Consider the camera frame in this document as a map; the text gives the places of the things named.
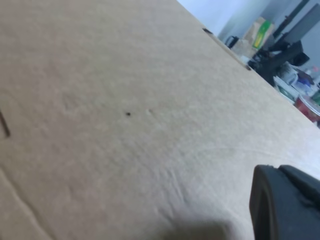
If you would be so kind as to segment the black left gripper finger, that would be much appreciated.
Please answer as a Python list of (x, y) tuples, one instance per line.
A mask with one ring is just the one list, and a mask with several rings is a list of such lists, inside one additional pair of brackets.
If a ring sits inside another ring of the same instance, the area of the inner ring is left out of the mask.
[(256, 240), (318, 240), (320, 181), (290, 165), (257, 165), (249, 210)]

